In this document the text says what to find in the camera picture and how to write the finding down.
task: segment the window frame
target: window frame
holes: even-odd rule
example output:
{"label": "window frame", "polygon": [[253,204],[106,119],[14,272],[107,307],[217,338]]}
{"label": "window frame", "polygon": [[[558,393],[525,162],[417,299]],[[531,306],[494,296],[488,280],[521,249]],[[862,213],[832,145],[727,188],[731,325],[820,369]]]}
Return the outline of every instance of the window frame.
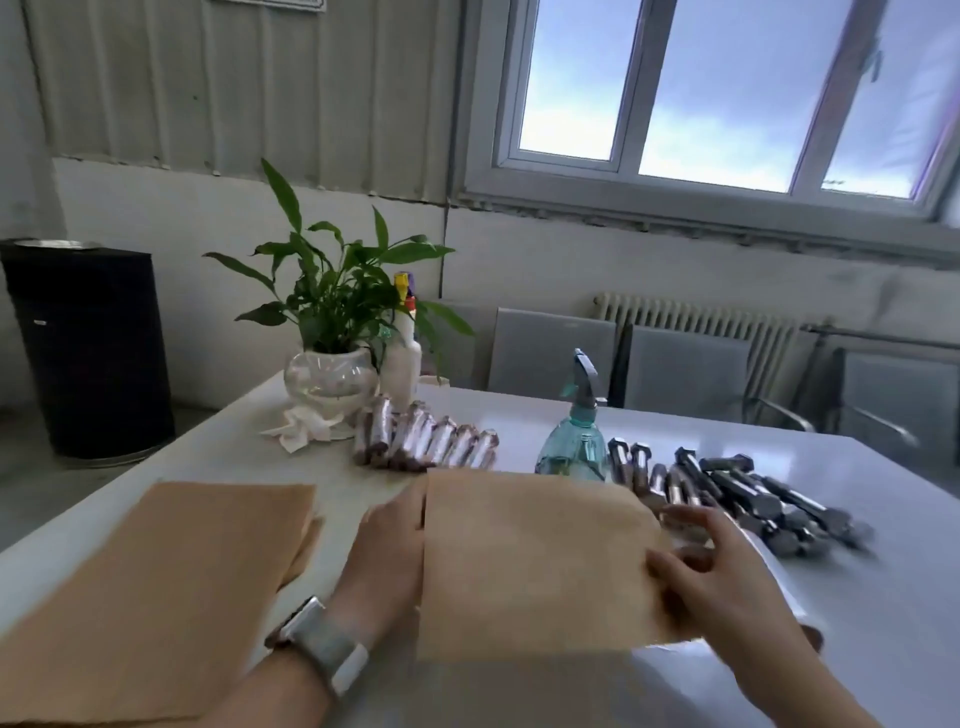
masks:
{"label": "window frame", "polygon": [[[465,105],[459,126],[466,127],[467,133],[459,165],[461,197],[791,237],[842,239],[891,252],[917,248],[956,252],[960,233],[931,224],[960,158],[956,117],[931,158],[916,202],[823,190],[811,183],[819,168],[826,173],[829,166],[859,86],[858,59],[876,35],[886,0],[852,2],[795,170],[792,196],[632,174],[629,170],[639,168],[673,12],[682,1],[642,2],[611,160],[598,163],[526,150],[517,153],[512,142],[519,139],[520,100],[533,39],[530,26],[535,22],[538,0],[473,0],[479,12],[472,14],[475,63],[472,74],[463,79]],[[572,169],[558,174],[558,163]]]}

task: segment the chair armrest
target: chair armrest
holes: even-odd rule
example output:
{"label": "chair armrest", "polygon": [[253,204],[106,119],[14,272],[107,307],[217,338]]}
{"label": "chair armrest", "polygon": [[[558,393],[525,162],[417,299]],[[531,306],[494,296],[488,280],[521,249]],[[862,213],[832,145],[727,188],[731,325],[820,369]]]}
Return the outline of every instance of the chair armrest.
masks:
{"label": "chair armrest", "polygon": [[817,430],[809,421],[805,420],[803,417],[798,415],[796,412],[791,412],[786,407],[777,404],[774,401],[766,400],[763,397],[748,397],[745,398],[745,401],[749,404],[762,404],[763,406],[770,407],[770,409],[780,412],[783,417],[787,418],[794,425],[797,425],[804,432],[816,432]]}
{"label": "chair armrest", "polygon": [[920,440],[918,440],[917,436],[906,427],[901,427],[900,425],[892,423],[889,420],[884,420],[882,417],[875,415],[873,412],[868,412],[860,407],[854,407],[852,404],[844,404],[842,406],[844,409],[849,409],[851,412],[855,412],[856,414],[860,415],[860,417],[865,417],[868,420],[872,420],[873,422],[877,423],[878,425],[883,425],[884,427],[892,429],[900,436],[903,442],[909,445],[911,448],[918,448],[920,446]]}

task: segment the wall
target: wall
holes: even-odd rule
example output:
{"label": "wall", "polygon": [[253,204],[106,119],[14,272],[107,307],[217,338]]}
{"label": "wall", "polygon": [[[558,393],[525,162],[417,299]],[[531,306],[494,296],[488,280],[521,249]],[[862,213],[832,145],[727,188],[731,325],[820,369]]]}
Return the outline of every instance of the wall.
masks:
{"label": "wall", "polygon": [[[589,316],[594,296],[607,290],[960,343],[957,273],[465,209],[451,210],[446,244],[457,254],[444,266],[445,299]],[[812,335],[799,337],[774,399],[790,402],[812,344]]]}
{"label": "wall", "polygon": [[25,5],[55,155],[445,198],[459,2]]}
{"label": "wall", "polygon": [[[266,184],[73,159],[54,164],[71,238],[153,254],[176,399],[222,407],[283,367],[298,347],[293,325],[233,321],[270,294],[201,257],[207,251],[242,257],[259,243],[285,239],[289,225]],[[437,206],[306,188],[297,193],[304,222],[330,220],[348,240],[375,239],[372,203],[393,239],[416,233],[444,239],[444,211]],[[309,234],[332,255],[336,244],[329,233]],[[269,270],[263,259],[258,264]],[[404,267],[414,271],[419,295],[438,296],[439,261]],[[287,262],[278,287],[292,286],[296,271]]]}
{"label": "wall", "polygon": [[[265,301],[255,281],[212,260],[244,255],[286,230],[268,187],[142,167],[57,159],[72,237],[154,255],[170,377],[178,399],[222,406],[278,370],[297,346],[292,327],[233,322]],[[742,306],[810,322],[960,342],[960,275],[864,261],[752,250],[580,224],[298,189],[304,219],[330,219],[371,238],[371,202],[394,237],[424,232],[457,250],[444,264],[444,298],[587,316],[603,290]],[[284,269],[293,274],[294,269]],[[436,296],[440,266],[417,270]],[[779,392],[789,399],[798,348]],[[918,355],[929,355],[921,352]]]}
{"label": "wall", "polygon": [[[62,237],[63,219],[20,4],[0,0],[0,240]],[[32,398],[20,330],[0,269],[0,408]]]}

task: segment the concrete floor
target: concrete floor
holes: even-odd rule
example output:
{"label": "concrete floor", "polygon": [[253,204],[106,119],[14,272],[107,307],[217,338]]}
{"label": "concrete floor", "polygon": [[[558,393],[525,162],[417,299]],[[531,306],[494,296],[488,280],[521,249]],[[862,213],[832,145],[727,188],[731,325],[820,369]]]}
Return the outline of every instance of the concrete floor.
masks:
{"label": "concrete floor", "polygon": [[[178,407],[177,434],[213,410]],[[60,461],[36,409],[0,412],[0,551],[124,473],[132,465],[80,469]]]}

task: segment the bottle cap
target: bottle cap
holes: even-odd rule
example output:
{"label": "bottle cap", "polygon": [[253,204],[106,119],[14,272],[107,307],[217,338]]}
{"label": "bottle cap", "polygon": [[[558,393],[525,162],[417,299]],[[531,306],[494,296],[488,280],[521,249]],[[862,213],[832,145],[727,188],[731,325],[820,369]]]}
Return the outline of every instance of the bottle cap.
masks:
{"label": "bottle cap", "polygon": [[597,374],[590,357],[582,349],[573,350],[573,384],[577,390],[573,398],[573,406],[594,410],[597,404],[607,403],[607,398],[597,397],[594,394],[600,386],[600,375]]}

